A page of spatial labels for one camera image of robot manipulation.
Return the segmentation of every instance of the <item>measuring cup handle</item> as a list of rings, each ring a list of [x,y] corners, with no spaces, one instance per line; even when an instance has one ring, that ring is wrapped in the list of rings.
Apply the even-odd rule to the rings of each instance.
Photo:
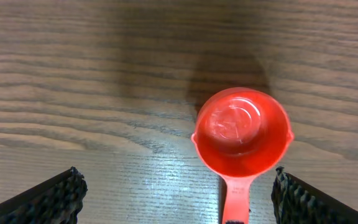
[[[223,210],[223,224],[230,222],[248,224],[249,187],[254,178],[225,179],[226,201]]]

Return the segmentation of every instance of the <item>wooden table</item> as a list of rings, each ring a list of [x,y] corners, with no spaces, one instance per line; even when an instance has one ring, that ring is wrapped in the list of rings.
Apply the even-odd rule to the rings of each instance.
[[[0,1],[0,202],[76,166],[80,223],[217,223],[190,135],[232,86],[281,102],[280,165],[358,210],[358,0]],[[274,176],[250,223],[274,223]]]

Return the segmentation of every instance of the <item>red plastic cup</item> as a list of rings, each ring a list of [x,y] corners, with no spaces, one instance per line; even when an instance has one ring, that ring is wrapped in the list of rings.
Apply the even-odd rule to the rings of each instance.
[[[265,93],[230,88],[204,104],[191,140],[204,164],[226,182],[223,223],[248,223],[252,181],[284,156],[293,138],[283,107]]]

